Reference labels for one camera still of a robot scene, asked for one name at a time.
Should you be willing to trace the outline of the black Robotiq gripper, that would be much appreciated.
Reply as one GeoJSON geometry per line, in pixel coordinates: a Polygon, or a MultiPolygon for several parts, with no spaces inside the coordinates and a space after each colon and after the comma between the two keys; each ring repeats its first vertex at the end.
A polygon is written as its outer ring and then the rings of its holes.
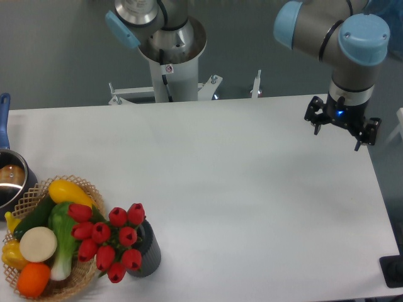
{"type": "Polygon", "coordinates": [[[374,146],[382,120],[380,118],[365,119],[365,110],[369,99],[351,99],[353,93],[339,95],[328,92],[326,103],[314,96],[307,106],[304,120],[314,127],[314,135],[318,135],[321,126],[332,124],[344,128],[356,138],[354,150],[359,151],[362,145],[374,146]]]}

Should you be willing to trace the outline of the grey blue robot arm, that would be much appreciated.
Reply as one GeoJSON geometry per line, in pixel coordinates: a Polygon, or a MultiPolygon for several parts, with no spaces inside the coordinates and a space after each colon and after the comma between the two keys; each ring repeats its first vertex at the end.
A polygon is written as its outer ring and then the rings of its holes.
{"type": "MultiPolygon", "coordinates": [[[[333,124],[374,145],[379,118],[365,109],[384,61],[390,37],[379,16],[364,14],[366,1],[289,1],[276,16],[274,38],[332,66],[326,100],[312,98],[305,119],[316,130],[333,124]]],[[[156,102],[212,98],[218,81],[201,86],[198,59],[207,44],[202,24],[186,1],[115,1],[105,21],[114,36],[148,60],[156,102]]]]}

